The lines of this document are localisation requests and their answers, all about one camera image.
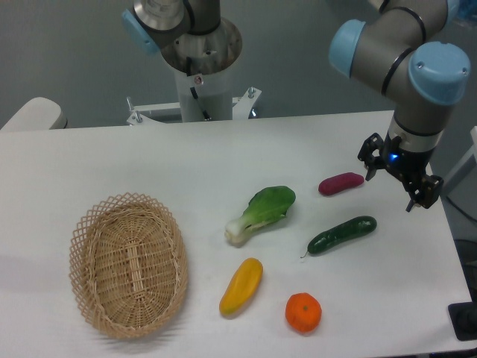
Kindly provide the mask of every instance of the toy vegetable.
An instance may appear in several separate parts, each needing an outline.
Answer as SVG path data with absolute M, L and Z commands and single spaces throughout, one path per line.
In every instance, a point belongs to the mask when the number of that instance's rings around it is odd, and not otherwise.
M 242 216 L 225 226 L 228 242 L 235 246 L 243 245 L 254 231 L 285 218 L 295 198 L 294 191 L 287 186 L 262 189 L 250 200 Z
M 309 244 L 310 254 L 321 254 L 343 242 L 371 233 L 377 222 L 372 216 L 358 216 L 317 235 Z
M 222 315 L 236 313 L 253 296 L 259 287 L 262 273 L 262 263 L 253 257 L 240 265 L 219 304 Z
M 356 188 L 364 183 L 364 178 L 356 173 L 343 173 L 323 180 L 318 191 L 323 195 L 334 195 L 346 189 Z
M 285 308 L 287 322 L 298 332 L 312 332 L 321 320 L 321 305 L 308 293 L 292 295 Z

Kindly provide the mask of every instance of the purple sweet potato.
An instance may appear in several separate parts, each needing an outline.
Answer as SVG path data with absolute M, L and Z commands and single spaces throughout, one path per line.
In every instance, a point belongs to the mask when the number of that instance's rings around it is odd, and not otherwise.
M 364 183 L 364 178 L 355 173 L 343 173 L 323 180 L 318 187 L 322 195 L 333 195 L 346 189 L 356 188 Z

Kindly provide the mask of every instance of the white chair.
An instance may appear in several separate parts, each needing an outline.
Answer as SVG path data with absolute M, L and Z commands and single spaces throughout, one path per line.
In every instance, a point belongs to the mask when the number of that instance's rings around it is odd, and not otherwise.
M 0 129 L 3 132 L 42 131 L 66 128 L 68 120 L 60 106 L 49 99 L 37 97 L 28 101 Z

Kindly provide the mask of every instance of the blue joint cap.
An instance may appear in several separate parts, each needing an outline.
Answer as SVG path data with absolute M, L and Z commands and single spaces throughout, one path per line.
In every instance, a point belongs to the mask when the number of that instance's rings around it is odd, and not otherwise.
M 146 54 L 155 54 L 159 51 L 159 46 L 151 39 L 146 30 L 138 23 L 129 10 L 125 10 L 122 15 L 122 24 L 133 41 Z
M 447 21 L 449 24 L 456 16 L 461 6 L 461 0 L 447 0 Z
M 416 91 L 428 101 L 450 106 L 465 93 L 470 75 L 470 60 L 450 43 L 425 43 L 411 56 L 409 79 Z
M 345 22 L 336 32 L 329 47 L 329 62 L 348 78 L 351 77 L 351 65 L 364 25 L 366 22 L 358 20 Z

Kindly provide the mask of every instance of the robotic arm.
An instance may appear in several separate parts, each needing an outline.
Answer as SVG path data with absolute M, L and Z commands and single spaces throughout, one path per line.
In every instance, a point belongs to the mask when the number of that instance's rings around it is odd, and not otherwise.
M 350 20 L 341 26 L 329 60 L 397 104 L 385 139 L 373 134 L 358 154 L 366 180 L 385 169 L 409 194 L 407 211 L 414 205 L 427 209 L 439 197 L 443 179 L 427 175 L 426 167 L 464 95 L 470 61 L 454 45 L 426 41 L 454 18 L 459 0 L 380 3 L 382 16 L 374 24 Z
M 122 21 L 143 51 L 160 51 L 171 67 L 184 122 L 232 119 L 226 69 L 241 53 L 241 35 L 221 18 L 220 0 L 134 0 Z

